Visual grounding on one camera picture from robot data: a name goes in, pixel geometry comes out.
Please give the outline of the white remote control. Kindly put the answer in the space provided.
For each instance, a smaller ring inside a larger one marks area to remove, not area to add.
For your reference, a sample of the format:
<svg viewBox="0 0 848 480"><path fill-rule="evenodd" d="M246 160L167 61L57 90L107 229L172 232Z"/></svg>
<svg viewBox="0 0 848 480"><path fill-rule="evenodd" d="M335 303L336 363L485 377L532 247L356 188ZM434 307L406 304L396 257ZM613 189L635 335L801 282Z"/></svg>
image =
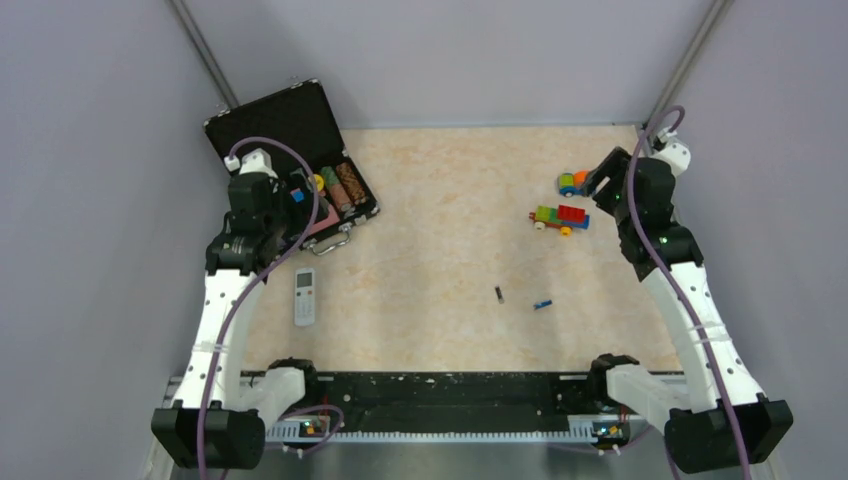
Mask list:
<svg viewBox="0 0 848 480"><path fill-rule="evenodd" d="M294 282L294 325L307 327L315 323L315 270L301 268L295 272Z"/></svg>

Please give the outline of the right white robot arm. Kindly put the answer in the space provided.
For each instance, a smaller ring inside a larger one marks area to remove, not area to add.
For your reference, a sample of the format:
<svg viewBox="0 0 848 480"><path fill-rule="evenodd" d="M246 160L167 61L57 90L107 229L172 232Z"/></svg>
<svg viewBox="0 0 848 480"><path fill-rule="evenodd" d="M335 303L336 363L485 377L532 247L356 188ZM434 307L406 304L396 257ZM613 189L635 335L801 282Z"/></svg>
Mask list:
<svg viewBox="0 0 848 480"><path fill-rule="evenodd" d="M791 409L768 398L734 346L694 235L672 217L674 168L640 158L630 175L631 158L614 148L589 172L584 194L614 218L622 255L664 319L686 390L629 355L606 353L591 363L587 400L600 412L623 405L640 415L687 474L764 463L793 425Z"/></svg>

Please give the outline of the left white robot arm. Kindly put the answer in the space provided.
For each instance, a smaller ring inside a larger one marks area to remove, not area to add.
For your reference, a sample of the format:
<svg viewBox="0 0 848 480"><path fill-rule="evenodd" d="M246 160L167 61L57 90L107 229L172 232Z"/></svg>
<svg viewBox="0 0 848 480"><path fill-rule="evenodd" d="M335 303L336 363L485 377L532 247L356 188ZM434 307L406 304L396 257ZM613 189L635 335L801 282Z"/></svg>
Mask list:
<svg viewBox="0 0 848 480"><path fill-rule="evenodd" d="M255 387L241 382L247 337L272 268L308 236L320 195L309 171L279 179L239 173L228 185L230 209L205 252L205 299L183 380L151 431L174 463L203 473L248 470L263 455L267 430L292 408L308 413L320 386L306 360L269 366Z"/></svg>

